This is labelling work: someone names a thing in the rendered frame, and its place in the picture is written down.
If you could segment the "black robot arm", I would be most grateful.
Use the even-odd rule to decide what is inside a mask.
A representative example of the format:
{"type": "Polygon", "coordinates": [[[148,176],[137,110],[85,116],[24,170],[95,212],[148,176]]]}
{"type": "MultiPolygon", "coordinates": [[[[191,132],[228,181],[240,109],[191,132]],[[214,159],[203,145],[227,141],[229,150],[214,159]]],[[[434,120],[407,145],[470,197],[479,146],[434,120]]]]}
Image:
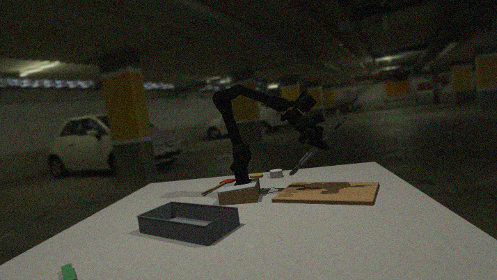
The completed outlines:
{"type": "MultiPolygon", "coordinates": [[[[250,151],[249,145],[245,146],[242,142],[242,138],[232,114],[231,100],[239,95],[243,95],[248,98],[265,103],[267,106],[279,112],[286,111],[289,107],[293,107],[291,110],[287,110],[284,115],[281,115],[281,121],[284,122],[287,119],[293,126],[301,117],[303,117],[303,115],[297,110],[297,108],[303,113],[305,111],[308,113],[317,103],[317,101],[312,96],[309,96],[309,94],[307,94],[307,92],[305,91],[303,91],[302,94],[295,101],[288,101],[286,98],[267,95],[259,91],[255,91],[251,88],[247,88],[241,84],[236,84],[224,91],[217,91],[213,95],[212,99],[215,106],[223,116],[224,123],[232,142],[232,154],[234,162],[231,164],[230,169],[235,173],[236,183],[234,184],[234,186],[248,184],[252,181],[251,179],[249,179],[247,170],[247,166],[249,165],[249,162],[251,160],[252,153],[250,151]]],[[[305,117],[305,121],[307,122],[308,126],[312,128],[314,127],[313,125],[324,122],[325,119],[322,113],[316,113],[309,119],[305,117]]]]}

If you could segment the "short grey cylinder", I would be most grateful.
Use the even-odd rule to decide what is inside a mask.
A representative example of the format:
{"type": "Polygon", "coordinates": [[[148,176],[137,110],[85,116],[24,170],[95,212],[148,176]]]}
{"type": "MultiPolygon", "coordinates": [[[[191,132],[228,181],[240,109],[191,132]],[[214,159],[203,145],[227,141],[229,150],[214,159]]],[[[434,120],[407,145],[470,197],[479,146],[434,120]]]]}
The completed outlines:
{"type": "Polygon", "coordinates": [[[282,169],[273,169],[270,172],[270,178],[282,178],[283,172],[282,169]]]}

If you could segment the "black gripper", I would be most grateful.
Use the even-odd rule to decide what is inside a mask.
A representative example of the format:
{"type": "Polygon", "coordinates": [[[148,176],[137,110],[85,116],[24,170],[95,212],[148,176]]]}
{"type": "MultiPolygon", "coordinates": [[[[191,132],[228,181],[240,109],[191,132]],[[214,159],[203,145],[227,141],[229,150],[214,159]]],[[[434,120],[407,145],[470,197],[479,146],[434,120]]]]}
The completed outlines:
{"type": "Polygon", "coordinates": [[[299,142],[304,144],[308,139],[309,142],[307,144],[312,145],[314,147],[320,148],[322,150],[327,151],[329,147],[327,146],[325,141],[322,141],[322,133],[324,128],[322,126],[315,126],[310,128],[305,121],[305,116],[301,117],[295,124],[295,130],[298,130],[301,135],[299,137],[299,142]]]}

